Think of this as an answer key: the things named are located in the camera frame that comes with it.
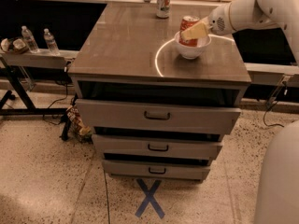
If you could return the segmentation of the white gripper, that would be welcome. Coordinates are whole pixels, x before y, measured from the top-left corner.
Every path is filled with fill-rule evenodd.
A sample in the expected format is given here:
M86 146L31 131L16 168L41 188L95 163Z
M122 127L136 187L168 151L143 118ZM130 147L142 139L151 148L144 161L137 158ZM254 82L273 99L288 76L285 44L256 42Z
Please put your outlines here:
M216 7L208 16L208 23L211 26L211 32L215 35L229 35L234 32L230 21L230 4L224 4ZM193 26L180 33L183 40L199 39L208 36L207 25L199 21Z

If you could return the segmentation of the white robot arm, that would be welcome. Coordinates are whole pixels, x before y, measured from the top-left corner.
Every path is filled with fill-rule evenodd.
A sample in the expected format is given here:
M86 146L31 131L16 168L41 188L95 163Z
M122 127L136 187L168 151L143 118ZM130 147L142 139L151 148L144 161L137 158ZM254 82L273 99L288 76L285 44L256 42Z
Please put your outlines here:
M185 40L278 27L299 62L299 0L234 0L182 32ZM299 121L272 139L263 158L254 224L299 224Z

